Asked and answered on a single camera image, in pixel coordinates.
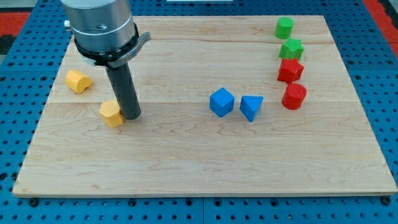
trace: wood grain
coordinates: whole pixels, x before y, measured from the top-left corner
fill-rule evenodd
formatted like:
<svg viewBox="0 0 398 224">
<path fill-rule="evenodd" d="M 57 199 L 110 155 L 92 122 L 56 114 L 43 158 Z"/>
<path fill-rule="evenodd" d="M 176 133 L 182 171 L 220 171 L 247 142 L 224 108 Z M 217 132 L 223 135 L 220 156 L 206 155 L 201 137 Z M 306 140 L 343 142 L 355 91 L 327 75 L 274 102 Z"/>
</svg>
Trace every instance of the wood grain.
<svg viewBox="0 0 398 224">
<path fill-rule="evenodd" d="M 293 16 L 302 38 L 303 106 L 280 100 L 276 16 L 135 17 L 151 32 L 130 62 L 142 114 L 111 129 L 103 68 L 70 44 L 13 192 L 18 197 L 303 197 L 389 195 L 394 179 L 321 16 Z M 94 84 L 64 84 L 79 69 Z M 219 119 L 209 95 L 226 87 L 235 110 Z M 258 117 L 241 95 L 264 95 Z"/>
</svg>

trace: blue pegboard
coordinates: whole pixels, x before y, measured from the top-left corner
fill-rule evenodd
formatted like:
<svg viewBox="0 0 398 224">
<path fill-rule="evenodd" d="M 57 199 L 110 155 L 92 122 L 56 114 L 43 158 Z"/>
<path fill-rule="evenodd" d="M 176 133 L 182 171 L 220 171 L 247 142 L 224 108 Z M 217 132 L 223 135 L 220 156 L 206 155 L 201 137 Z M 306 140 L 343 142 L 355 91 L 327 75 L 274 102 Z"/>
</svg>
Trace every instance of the blue pegboard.
<svg viewBox="0 0 398 224">
<path fill-rule="evenodd" d="M 134 15 L 324 15 L 386 161 L 398 177 L 398 61 L 361 1 L 131 1 Z M 0 66 L 0 223 L 398 223 L 398 197 L 46 199 L 11 194 L 71 35 L 39 0 Z"/>
</svg>

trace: red cylinder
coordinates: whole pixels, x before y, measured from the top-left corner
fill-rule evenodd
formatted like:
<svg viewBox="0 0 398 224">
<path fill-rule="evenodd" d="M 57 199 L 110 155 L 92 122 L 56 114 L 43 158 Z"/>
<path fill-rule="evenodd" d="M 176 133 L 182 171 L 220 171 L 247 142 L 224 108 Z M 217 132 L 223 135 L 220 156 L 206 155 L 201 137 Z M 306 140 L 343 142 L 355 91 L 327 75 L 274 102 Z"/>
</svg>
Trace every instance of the red cylinder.
<svg viewBox="0 0 398 224">
<path fill-rule="evenodd" d="M 282 98 L 282 104 L 287 109 L 297 110 L 300 108 L 306 95 L 307 90 L 304 86 L 297 83 L 289 84 Z"/>
</svg>

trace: yellow block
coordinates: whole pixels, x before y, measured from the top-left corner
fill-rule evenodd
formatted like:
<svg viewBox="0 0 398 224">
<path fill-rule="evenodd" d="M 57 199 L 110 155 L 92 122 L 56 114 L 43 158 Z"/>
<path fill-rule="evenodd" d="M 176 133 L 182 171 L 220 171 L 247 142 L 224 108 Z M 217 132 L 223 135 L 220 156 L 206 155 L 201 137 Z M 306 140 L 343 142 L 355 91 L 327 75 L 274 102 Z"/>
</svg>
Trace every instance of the yellow block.
<svg viewBox="0 0 398 224">
<path fill-rule="evenodd" d="M 65 83 L 76 93 L 83 93 L 85 89 L 93 84 L 93 81 L 81 71 L 70 70 L 65 78 Z"/>
<path fill-rule="evenodd" d="M 111 128 L 117 127 L 124 123 L 124 116 L 120 110 L 116 100 L 109 100 L 101 104 L 99 114 L 106 125 Z"/>
</svg>

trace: blue cube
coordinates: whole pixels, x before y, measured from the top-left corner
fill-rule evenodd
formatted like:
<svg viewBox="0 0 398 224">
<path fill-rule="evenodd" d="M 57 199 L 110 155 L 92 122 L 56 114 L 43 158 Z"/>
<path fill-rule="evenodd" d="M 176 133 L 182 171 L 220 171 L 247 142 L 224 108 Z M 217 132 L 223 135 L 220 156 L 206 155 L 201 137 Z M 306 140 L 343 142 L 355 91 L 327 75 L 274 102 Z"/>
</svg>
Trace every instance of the blue cube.
<svg viewBox="0 0 398 224">
<path fill-rule="evenodd" d="M 259 113 L 263 99 L 262 96 L 242 96 L 239 109 L 250 122 L 253 122 Z"/>
<path fill-rule="evenodd" d="M 225 88 L 210 95 L 210 109 L 220 118 L 234 109 L 235 97 Z"/>
</svg>

